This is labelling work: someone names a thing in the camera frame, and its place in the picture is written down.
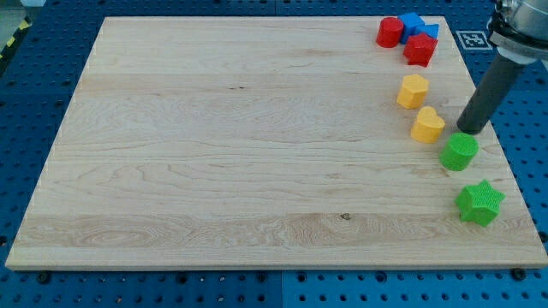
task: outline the wooden table surface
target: wooden table surface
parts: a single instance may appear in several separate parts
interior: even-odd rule
[[[474,91],[443,18],[429,68],[380,17],[106,18],[9,254],[12,270],[495,269],[548,264],[488,125],[438,155]],[[437,144],[409,138],[406,74]],[[487,228],[454,199],[506,193]]]

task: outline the yellow heart block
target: yellow heart block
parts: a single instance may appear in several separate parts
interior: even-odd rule
[[[402,87],[397,95],[397,103],[406,109],[416,109],[422,106],[428,93],[428,79],[419,74],[403,77]]]
[[[411,127],[411,138],[423,143],[436,143],[445,128],[445,121],[439,117],[433,107],[423,107],[413,127]]]

